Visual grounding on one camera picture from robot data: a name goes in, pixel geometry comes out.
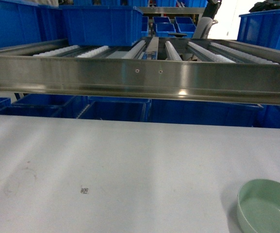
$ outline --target green bowl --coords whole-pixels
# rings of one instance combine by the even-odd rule
[[[280,183],[252,180],[244,184],[237,215],[244,233],[280,233]]]

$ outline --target roller conveyor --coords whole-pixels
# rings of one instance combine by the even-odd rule
[[[210,39],[50,41],[0,49],[0,91],[280,104],[280,51]]]

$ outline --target stainless steel frame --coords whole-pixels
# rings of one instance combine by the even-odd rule
[[[186,52],[190,41],[159,38],[158,57],[166,56],[167,40],[178,53]],[[211,41],[280,64],[277,50],[235,41],[193,40],[204,48]],[[52,47],[64,43],[50,42]],[[43,46],[34,45],[34,53]],[[0,50],[0,91],[280,104],[280,65],[32,57],[27,47]]]

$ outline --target white table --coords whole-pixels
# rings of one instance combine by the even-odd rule
[[[0,116],[0,233],[239,233],[255,178],[280,130]]]

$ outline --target small sticker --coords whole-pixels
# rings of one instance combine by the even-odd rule
[[[88,194],[88,188],[82,188],[81,193]]]

